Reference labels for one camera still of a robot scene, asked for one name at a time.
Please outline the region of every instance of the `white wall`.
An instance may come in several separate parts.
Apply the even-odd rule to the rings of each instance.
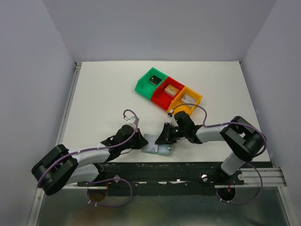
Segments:
[[[242,60],[276,0],[43,0],[76,61]]]
[[[55,144],[74,70],[41,0],[0,3],[0,225],[24,226],[31,168]]]
[[[242,68],[268,150],[301,222],[301,1],[278,0]]]

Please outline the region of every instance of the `metal plate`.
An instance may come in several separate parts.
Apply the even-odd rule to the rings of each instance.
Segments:
[[[257,188],[238,188],[234,200],[253,197]],[[107,197],[117,202],[124,197]],[[261,197],[248,205],[219,202],[215,196],[136,196],[121,208],[88,204],[87,191],[62,190],[45,196],[39,226],[288,226],[276,187],[265,188]]]
[[[173,145],[156,145],[155,142],[159,135],[144,134],[143,136],[149,143],[141,149],[141,152],[150,154],[171,155]]]

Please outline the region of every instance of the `yellow bin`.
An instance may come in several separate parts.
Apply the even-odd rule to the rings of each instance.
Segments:
[[[198,105],[201,102],[202,96],[185,86],[182,89],[182,91],[173,99],[173,101],[171,102],[167,111],[170,112],[171,109],[174,109],[174,107],[182,104],[181,99],[186,94],[196,100],[196,103],[195,103],[196,105]],[[193,106],[192,108],[190,108],[187,105],[183,105],[183,106],[177,107],[174,111],[174,114],[176,114],[177,112],[180,112],[180,111],[185,111],[188,115],[191,115],[195,108],[196,108],[196,106]]]

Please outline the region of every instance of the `plastic bin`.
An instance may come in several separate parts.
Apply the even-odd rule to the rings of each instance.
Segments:
[[[196,99],[195,104],[198,105],[201,102],[202,96],[200,94],[196,93],[195,91],[191,90],[190,88],[185,86],[182,89],[182,91],[173,99],[173,101],[171,102],[171,104],[170,104],[167,111],[169,112],[174,107],[182,104],[181,99],[186,94],[188,94],[192,98]],[[192,108],[189,108],[188,106],[183,105],[183,106],[177,107],[174,111],[174,114],[177,113],[177,112],[180,112],[180,111],[185,111],[188,115],[191,115],[195,108],[196,108],[196,106],[193,106]]]
[[[173,87],[177,88],[179,91],[175,94],[175,96],[168,95],[164,89],[168,86],[172,85]],[[161,85],[159,85],[156,90],[154,91],[151,101],[154,102],[156,105],[163,108],[165,111],[168,110],[172,100],[181,92],[181,90],[185,86],[181,83],[177,82],[176,80],[172,79],[171,77],[167,77]]]
[[[153,75],[156,75],[158,78],[162,79],[162,81],[157,86],[154,86],[149,82],[149,79]],[[141,79],[138,80],[135,91],[150,100],[155,89],[159,87],[166,78],[166,74],[152,67]]]

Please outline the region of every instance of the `cable tie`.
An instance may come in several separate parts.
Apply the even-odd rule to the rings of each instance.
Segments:
[[[96,145],[96,150],[97,150],[97,151],[99,151],[100,144],[101,144],[101,143],[99,143],[98,145]]]

